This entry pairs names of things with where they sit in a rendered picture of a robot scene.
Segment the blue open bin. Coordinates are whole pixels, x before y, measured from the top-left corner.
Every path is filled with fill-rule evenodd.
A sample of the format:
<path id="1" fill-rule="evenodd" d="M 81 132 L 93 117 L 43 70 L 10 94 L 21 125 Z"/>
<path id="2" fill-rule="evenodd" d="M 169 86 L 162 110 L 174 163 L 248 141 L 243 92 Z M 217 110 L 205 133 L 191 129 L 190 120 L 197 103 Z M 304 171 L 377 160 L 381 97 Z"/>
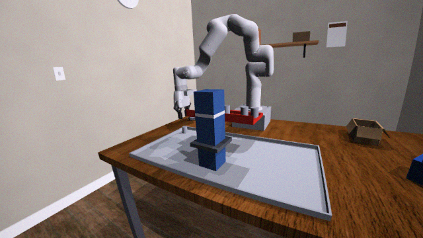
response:
<path id="1" fill-rule="evenodd" d="M 423 185 L 423 154 L 412 160 L 406 179 Z"/>

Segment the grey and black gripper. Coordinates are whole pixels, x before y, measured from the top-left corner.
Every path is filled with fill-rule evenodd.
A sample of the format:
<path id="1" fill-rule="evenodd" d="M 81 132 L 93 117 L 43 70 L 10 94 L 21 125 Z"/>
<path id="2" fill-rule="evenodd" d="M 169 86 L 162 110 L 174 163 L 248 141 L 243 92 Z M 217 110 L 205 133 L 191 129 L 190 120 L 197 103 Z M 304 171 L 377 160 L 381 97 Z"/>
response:
<path id="1" fill-rule="evenodd" d="M 189 96 L 184 96 L 183 91 L 174 91 L 174 109 L 178 113 L 178 119 L 182 119 L 182 108 L 185 108 L 184 113 L 186 116 L 186 109 L 190 110 L 190 105 Z"/>

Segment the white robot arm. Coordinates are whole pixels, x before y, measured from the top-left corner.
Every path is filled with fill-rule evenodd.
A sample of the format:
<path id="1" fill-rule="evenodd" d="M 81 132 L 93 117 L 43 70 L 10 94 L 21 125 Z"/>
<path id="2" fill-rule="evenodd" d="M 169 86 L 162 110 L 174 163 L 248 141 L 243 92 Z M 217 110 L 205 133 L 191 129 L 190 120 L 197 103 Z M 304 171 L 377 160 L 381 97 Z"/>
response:
<path id="1" fill-rule="evenodd" d="M 232 14 L 209 21 L 208 34 L 199 46 L 200 57 L 195 65 L 174 67 L 174 89 L 187 90 L 187 79 L 197 79 L 208 68 L 213 54 L 232 31 L 238 36 L 243 36 L 245 55 L 247 61 L 245 71 L 247 76 L 247 102 L 250 108 L 260 106 L 261 82 L 258 77 L 270 77 L 274 72 L 274 53 L 270 45 L 259 45 L 258 27 L 256 23 Z M 177 85 L 177 86 L 176 86 Z"/>

